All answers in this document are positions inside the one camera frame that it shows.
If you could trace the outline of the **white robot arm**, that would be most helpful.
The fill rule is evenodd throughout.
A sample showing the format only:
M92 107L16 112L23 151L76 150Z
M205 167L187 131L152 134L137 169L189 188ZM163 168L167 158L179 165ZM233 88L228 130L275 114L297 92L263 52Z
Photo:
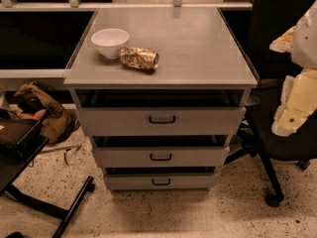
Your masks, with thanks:
M317 1L269 48L289 53L298 67L296 75L286 74L271 125L275 135L288 137L317 110Z

